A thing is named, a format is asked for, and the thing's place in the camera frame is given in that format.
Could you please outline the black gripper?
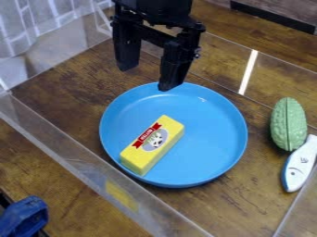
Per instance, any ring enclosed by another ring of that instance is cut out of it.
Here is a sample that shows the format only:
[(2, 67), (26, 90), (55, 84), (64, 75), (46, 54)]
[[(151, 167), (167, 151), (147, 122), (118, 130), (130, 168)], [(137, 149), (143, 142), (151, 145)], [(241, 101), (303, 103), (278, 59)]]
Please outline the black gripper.
[[(113, 0), (115, 16), (113, 41), (117, 65), (127, 71), (139, 65), (142, 40), (163, 46), (158, 89), (171, 90), (185, 81), (192, 62), (200, 57), (200, 37), (205, 25), (190, 17), (193, 0)], [(147, 27), (182, 29), (177, 36)]]

